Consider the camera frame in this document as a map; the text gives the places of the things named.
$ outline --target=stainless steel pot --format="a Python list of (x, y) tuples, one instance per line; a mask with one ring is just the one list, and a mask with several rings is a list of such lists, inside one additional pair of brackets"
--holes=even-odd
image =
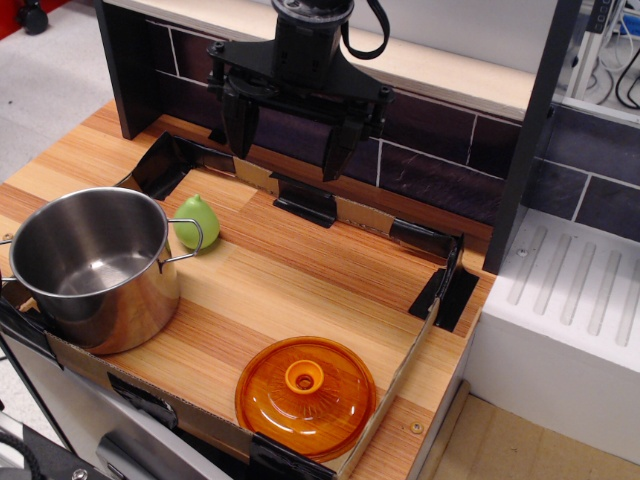
[[(194, 223), (200, 243), (171, 257), (168, 223)], [(202, 229), (168, 220), (150, 197), (124, 188), (81, 190), (33, 213), (11, 243), (17, 280), (61, 336), (91, 353), (116, 353), (147, 341), (170, 320), (180, 289), (172, 262), (192, 257)]]

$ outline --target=orange plastic lid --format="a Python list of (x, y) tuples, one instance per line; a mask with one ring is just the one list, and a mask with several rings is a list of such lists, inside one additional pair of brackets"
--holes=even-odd
[(275, 343), (256, 355), (236, 388), (240, 425), (317, 462), (349, 451), (376, 408), (367, 366), (318, 337)]

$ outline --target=lid knob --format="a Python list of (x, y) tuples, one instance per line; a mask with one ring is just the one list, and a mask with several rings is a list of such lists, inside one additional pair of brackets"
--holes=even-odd
[(284, 380), (293, 393), (309, 395), (317, 391), (324, 382), (322, 367), (311, 360), (298, 360), (287, 368)]

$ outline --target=purple tile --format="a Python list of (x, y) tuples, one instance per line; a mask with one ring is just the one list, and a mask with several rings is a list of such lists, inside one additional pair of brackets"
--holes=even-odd
[(327, 125), (261, 108), (254, 143), (274, 152), (320, 166), (328, 135)]
[(567, 108), (555, 117), (547, 159), (640, 185), (640, 130)]
[(538, 160), (533, 192), (526, 205), (536, 210), (570, 220), (576, 211), (587, 175), (549, 162)]
[(519, 134), (517, 125), (479, 116), (468, 165), (489, 175), (507, 178)]
[(180, 30), (172, 30), (171, 35), (180, 76), (206, 83), (212, 66), (207, 47), (213, 40)]
[(504, 180), (383, 144), (380, 187), (493, 225)]
[(162, 111), (206, 128), (220, 127), (220, 103), (207, 87), (157, 74)]
[(465, 164), (475, 115), (438, 103), (397, 94), (387, 109), (382, 138)]
[(640, 190), (592, 177), (576, 221), (640, 241)]
[(169, 29), (149, 22), (147, 22), (147, 29), (149, 30), (149, 42), (156, 70), (175, 75), (176, 65), (173, 61)]
[[(254, 143), (312, 165), (322, 166), (329, 132), (330, 127), (322, 123), (261, 108)], [(359, 142), (344, 175), (375, 184), (378, 148), (378, 140)]]

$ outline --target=pot handle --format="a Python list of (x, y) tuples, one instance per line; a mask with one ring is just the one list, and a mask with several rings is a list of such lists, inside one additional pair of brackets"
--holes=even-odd
[(185, 258), (195, 257), (200, 251), (200, 247), (202, 247), (202, 241), (204, 240), (204, 233), (202, 232), (202, 227), (198, 222), (196, 222), (193, 218), (169, 218), (167, 220), (169, 223), (193, 223), (198, 229), (198, 245), (193, 249), (193, 252), (187, 253), (185, 255), (178, 255), (177, 257), (168, 258), (162, 262), (160, 262), (160, 268), (165, 263), (175, 262), (176, 260), (184, 260)]
[[(0, 240), (0, 245), (6, 245), (7, 243), (11, 243), (13, 240)], [(16, 277), (2, 277), (0, 276), (0, 282), (17, 282), (18, 279)]]

